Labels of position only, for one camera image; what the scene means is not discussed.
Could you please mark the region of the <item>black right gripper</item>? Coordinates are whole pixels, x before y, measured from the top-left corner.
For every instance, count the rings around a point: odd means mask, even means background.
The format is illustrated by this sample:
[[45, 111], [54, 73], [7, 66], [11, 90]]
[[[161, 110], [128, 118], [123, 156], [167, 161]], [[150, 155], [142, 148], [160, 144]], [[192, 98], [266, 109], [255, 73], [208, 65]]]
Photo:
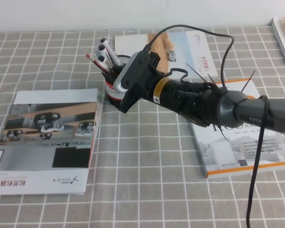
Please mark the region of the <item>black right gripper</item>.
[[154, 102], [153, 93], [158, 82], [163, 78], [163, 73], [157, 71], [156, 67], [160, 61], [160, 57], [155, 52], [149, 53], [150, 59], [147, 68], [124, 95], [118, 106], [118, 110], [126, 113], [139, 99]]

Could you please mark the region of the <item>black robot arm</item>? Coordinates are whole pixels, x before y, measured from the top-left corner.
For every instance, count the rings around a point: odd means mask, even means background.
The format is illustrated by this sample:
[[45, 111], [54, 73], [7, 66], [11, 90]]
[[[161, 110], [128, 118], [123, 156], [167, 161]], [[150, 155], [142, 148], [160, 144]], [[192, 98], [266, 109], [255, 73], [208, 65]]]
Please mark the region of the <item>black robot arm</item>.
[[170, 79], [156, 70], [159, 56], [136, 52], [113, 83], [124, 97], [118, 109], [126, 113], [143, 98], [178, 113], [193, 124], [235, 128], [248, 123], [285, 134], [285, 99], [250, 99], [241, 91], [210, 82], [192, 83]]

